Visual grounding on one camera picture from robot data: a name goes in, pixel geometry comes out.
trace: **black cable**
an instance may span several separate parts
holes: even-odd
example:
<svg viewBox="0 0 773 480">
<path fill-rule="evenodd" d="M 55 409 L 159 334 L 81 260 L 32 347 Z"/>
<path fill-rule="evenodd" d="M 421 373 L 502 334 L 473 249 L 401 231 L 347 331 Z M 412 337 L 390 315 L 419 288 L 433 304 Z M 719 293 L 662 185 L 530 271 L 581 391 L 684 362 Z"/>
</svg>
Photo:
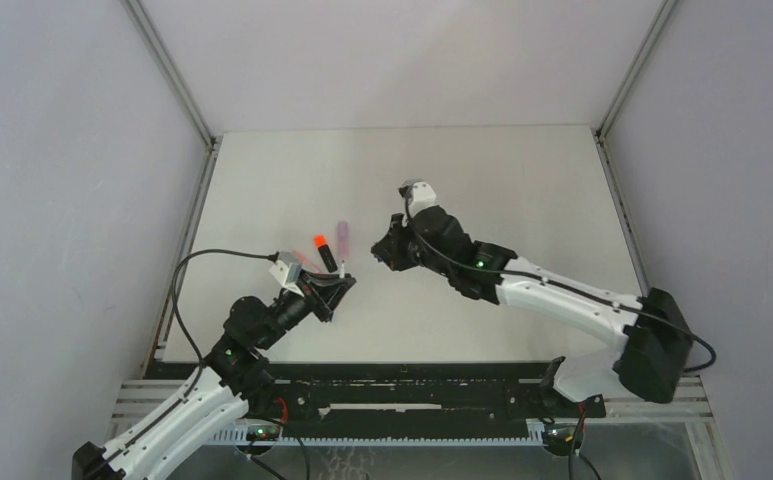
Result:
<svg viewBox="0 0 773 480">
<path fill-rule="evenodd" d="M 595 468 L 595 465 L 592 465 L 592 462 L 590 462 L 589 459 L 586 458 L 586 456 L 584 454 L 581 453 L 578 456 L 580 457 L 581 460 L 583 460 L 583 463 L 585 463 L 586 466 L 589 467 L 590 470 L 592 470 L 592 473 L 595 474 L 595 478 L 596 479 L 604 480 L 604 479 L 601 478 L 601 474 L 598 473 L 598 469 Z"/>
<path fill-rule="evenodd" d="M 427 248 L 428 250 L 432 251 L 433 253 L 435 253 L 436 255 L 441 257 L 443 260 L 445 260 L 445 261 L 447 261 L 447 262 L 449 262 L 449 263 L 451 263 L 451 264 L 453 264 L 453 265 L 455 265 L 455 266 L 457 266 L 457 267 L 459 267 L 459 268 L 461 268 L 463 270 L 470 270 L 470 271 L 474 271 L 474 272 L 488 273 L 488 274 L 491 274 L 491 275 L 514 275 L 514 276 L 518 276 L 518 277 L 527 277 L 527 278 L 530 278 L 532 280 L 536 280 L 536 281 L 542 283 L 543 285 L 547 284 L 547 285 L 551 285 L 551 286 L 554 286 L 554 287 L 557 287 L 557 288 L 562 288 L 564 290 L 568 290 L 571 293 L 574 293 L 575 295 L 580 295 L 581 297 L 584 297 L 584 298 L 587 298 L 589 300 L 592 300 L 593 302 L 600 303 L 601 305 L 605 305 L 605 306 L 608 306 L 608 307 L 614 307 L 615 308 L 615 306 L 613 305 L 613 302 L 611 300 L 607 300 L 605 298 L 598 297 L 596 295 L 593 295 L 593 294 L 591 294 L 589 292 L 585 292 L 585 291 L 583 291 L 583 290 L 581 290 L 581 289 L 579 289 L 579 288 L 577 288 L 575 286 L 568 285 L 566 283 L 558 282 L 558 281 L 553 280 L 553 279 L 545 279 L 541 275 L 537 275 L 537 274 L 532 273 L 532 272 L 521 272 L 521 271 L 518 271 L 518 270 L 487 270 L 487 269 L 483 269 L 483 268 L 474 267 L 472 265 L 467 265 L 465 263 L 462 263 L 462 262 L 459 262 L 457 260 L 454 260 L 453 258 L 449 257 L 445 253 L 442 253 L 436 247 L 431 245 L 430 242 L 428 242 L 427 239 L 425 239 L 418 232 L 418 230 L 416 230 L 415 224 L 413 223 L 412 216 L 410 215 L 410 196 L 409 196 L 409 192 L 407 192 L 407 195 L 404 197 L 404 212 L 406 213 L 406 216 L 407 216 L 407 226 L 410 227 L 410 230 L 412 230 L 413 235 L 415 235 L 415 237 L 422 244 L 424 244 L 425 248 Z M 702 363 L 701 365 L 696 365 L 694 367 L 685 368 L 683 370 L 684 373 L 692 373 L 692 372 L 697 372 L 699 370 L 704 370 L 705 368 L 708 368 L 708 367 L 712 366 L 714 363 L 716 363 L 716 350 L 713 348 L 713 346 L 710 345 L 709 343 L 707 343 L 706 341 L 704 341 L 704 339 L 702 339 L 698 335 L 695 335 L 694 333 L 690 332 L 689 330 L 681 328 L 681 327 L 679 327 L 679 326 L 669 322 L 665 318 L 658 317 L 657 315 L 653 315 L 651 313 L 648 313 L 648 312 L 645 312 L 645 311 L 642 311 L 642 310 L 639 310 L 639 309 L 636 309 L 636 308 L 628 307 L 628 306 L 625 306 L 625 305 L 619 305 L 618 309 L 619 310 L 624 310 L 626 312 L 634 313 L 634 314 L 637 314 L 637 315 L 642 315 L 644 317 L 648 317 L 648 318 L 650 318 L 652 320 L 660 322 L 663 325 L 666 325 L 668 327 L 671 327 L 671 328 L 677 330 L 678 332 L 682 333 L 683 335 L 689 336 L 690 338 L 692 338 L 692 340 L 694 340 L 699 345 L 704 347 L 704 349 L 707 350 L 707 353 L 710 354 L 710 359 L 707 360 L 706 362 Z"/>
<path fill-rule="evenodd" d="M 152 422 L 148 424 L 147 427 L 142 429 L 139 433 L 136 434 L 133 438 L 128 440 L 122 448 L 119 448 L 115 453 L 109 456 L 109 458 L 106 458 L 104 460 L 104 463 L 100 464 L 92 474 L 97 473 L 101 468 L 103 468 L 105 465 L 109 465 L 109 462 L 112 460 L 118 458 L 119 455 L 121 455 L 124 451 L 126 451 L 128 448 L 130 448 L 132 445 L 134 445 L 137 441 L 139 441 L 140 438 L 142 438 L 147 432 L 149 432 L 153 427 L 159 424 L 165 417 L 168 416 L 169 413 L 171 413 L 175 408 L 180 406 L 180 404 L 185 403 L 186 399 L 188 398 L 189 394 L 191 394 L 195 390 L 195 385 L 198 384 L 198 381 L 200 380 L 201 374 L 203 373 L 203 369 L 206 367 L 206 364 L 203 360 L 203 355 L 200 352 L 200 349 L 198 348 L 197 343 L 195 343 L 195 340 L 192 338 L 192 335 L 189 333 L 189 329 L 186 328 L 186 324 L 183 322 L 183 317 L 180 316 L 180 308 L 177 304 L 180 295 L 179 292 L 177 292 L 177 283 L 180 276 L 180 271 L 183 270 L 183 268 L 186 267 L 186 264 L 189 263 L 189 260 L 199 257 L 201 255 L 206 255 L 209 253 L 222 253 L 225 255 L 233 255 L 236 257 L 245 257 L 245 258 L 255 258 L 259 260 L 268 260 L 270 262 L 274 262 L 277 260 L 277 254 L 272 255 L 257 255 L 254 253 L 245 253 L 245 252 L 237 252 L 235 250 L 225 250 L 222 248 L 209 248 L 206 250 L 198 250 L 197 252 L 192 252 L 188 255 L 186 255 L 182 260 L 180 260 L 180 263 L 177 264 L 177 267 L 174 269 L 174 275 L 172 275 L 171 278 L 171 284 L 168 287 L 168 297 L 171 299 L 171 310 L 174 313 L 174 318 L 177 320 L 177 324 L 180 326 L 180 329 L 183 331 L 183 335 L 186 337 L 186 340 L 189 342 L 189 345 L 191 345 L 192 350 L 195 351 L 195 355 L 198 357 L 198 369 L 197 373 L 195 374 L 195 379 L 192 381 L 192 383 L 189 385 L 189 388 L 186 390 L 186 393 L 183 394 L 182 398 L 178 398 L 177 401 L 175 401 L 173 404 L 171 404 L 170 407 L 168 407 L 167 410 L 162 412 L 162 414 L 158 417 L 156 417 Z"/>
<path fill-rule="evenodd" d="M 572 448 L 569 452 L 568 457 L 568 463 L 569 463 L 569 480 L 574 480 L 574 462 L 572 461 L 574 459 L 575 452 L 577 450 L 577 436 L 580 434 L 580 430 L 583 428 L 583 422 L 586 421 L 586 408 L 583 408 L 583 413 L 580 414 L 580 418 L 577 421 L 577 426 L 574 427 L 574 433 L 572 434 Z"/>
<path fill-rule="evenodd" d="M 273 423 L 274 425 L 277 425 L 278 427 L 283 428 L 283 431 L 286 431 L 289 429 L 289 427 L 287 427 L 284 422 L 274 420 L 273 418 L 263 417 L 262 415 L 245 415 L 245 418 L 250 418 L 253 420 L 262 420 L 264 422 Z M 295 440 L 298 442 L 298 445 L 301 446 L 301 452 L 304 455 L 304 465 L 306 465 L 306 470 L 307 470 L 306 480 L 309 480 L 309 476 L 310 476 L 309 452 L 307 451 L 306 445 L 304 445 L 303 440 L 301 440 L 297 436 L 295 437 Z"/>
<path fill-rule="evenodd" d="M 252 461 L 255 464 L 257 464 L 260 467 L 262 467 L 263 470 L 265 470 L 266 472 L 268 472 L 271 475 L 273 475 L 274 478 L 276 478 L 277 480 L 286 480 L 286 477 L 284 477 L 283 475 L 280 475 L 279 473 L 277 473 L 277 470 L 274 470 L 273 468 L 269 467 L 265 462 L 263 462 L 262 460 L 254 457 L 253 455 L 251 455 L 250 461 Z"/>
</svg>

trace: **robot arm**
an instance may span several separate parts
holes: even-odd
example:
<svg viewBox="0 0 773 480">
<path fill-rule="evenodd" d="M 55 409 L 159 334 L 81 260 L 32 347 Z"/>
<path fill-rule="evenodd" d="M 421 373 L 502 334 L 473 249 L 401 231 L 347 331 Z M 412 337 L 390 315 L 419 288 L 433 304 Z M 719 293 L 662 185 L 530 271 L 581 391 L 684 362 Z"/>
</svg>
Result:
<svg viewBox="0 0 773 480">
<path fill-rule="evenodd" d="M 167 478 L 210 437 L 248 412 L 248 399 L 270 388 L 268 349 L 310 313 L 329 322 L 356 283 L 350 275 L 302 271 L 300 261 L 281 252 L 271 273 L 282 285 L 266 306 L 242 297 L 230 308 L 224 334 L 176 393 L 133 428 L 97 447 L 87 442 L 73 457 L 73 480 L 159 480 Z"/>
<path fill-rule="evenodd" d="M 551 363 L 546 379 L 572 402 L 630 391 L 669 403 L 692 339 L 674 299 L 651 289 L 644 298 L 595 288 L 534 265 L 512 250 L 472 241 L 436 205 L 426 182 L 399 189 L 407 217 L 392 215 L 389 231 L 371 252 L 393 271 L 417 265 L 446 277 L 463 296 L 529 308 L 600 339 L 606 348 Z"/>
</svg>

